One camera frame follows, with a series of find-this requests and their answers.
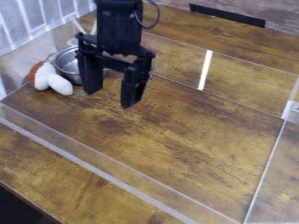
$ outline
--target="cable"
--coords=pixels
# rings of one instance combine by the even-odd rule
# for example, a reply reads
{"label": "cable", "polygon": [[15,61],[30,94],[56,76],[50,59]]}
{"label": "cable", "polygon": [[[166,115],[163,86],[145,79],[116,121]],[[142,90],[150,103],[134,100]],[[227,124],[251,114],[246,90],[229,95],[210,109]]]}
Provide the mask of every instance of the cable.
{"label": "cable", "polygon": [[147,0],[147,2],[149,2],[151,5],[154,5],[154,7],[157,8],[157,12],[158,12],[157,20],[154,21],[154,23],[153,23],[151,25],[146,25],[146,24],[141,21],[138,15],[137,15],[137,11],[135,11],[135,20],[137,20],[137,22],[138,22],[146,29],[153,29],[153,28],[158,25],[158,23],[159,23],[161,16],[162,16],[162,12],[161,12],[161,8],[159,8],[159,5],[158,5],[158,3],[155,2],[155,0]]}

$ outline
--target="metal bowl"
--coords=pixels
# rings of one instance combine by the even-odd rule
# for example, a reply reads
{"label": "metal bowl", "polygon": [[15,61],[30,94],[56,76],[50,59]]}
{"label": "metal bowl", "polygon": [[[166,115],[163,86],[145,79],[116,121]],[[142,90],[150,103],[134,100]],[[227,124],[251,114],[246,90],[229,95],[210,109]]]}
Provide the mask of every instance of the metal bowl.
{"label": "metal bowl", "polygon": [[[74,85],[82,85],[79,62],[76,59],[78,47],[72,46],[59,53],[55,59],[55,67],[58,73],[64,77]],[[108,69],[104,69],[104,77],[108,73]]]}

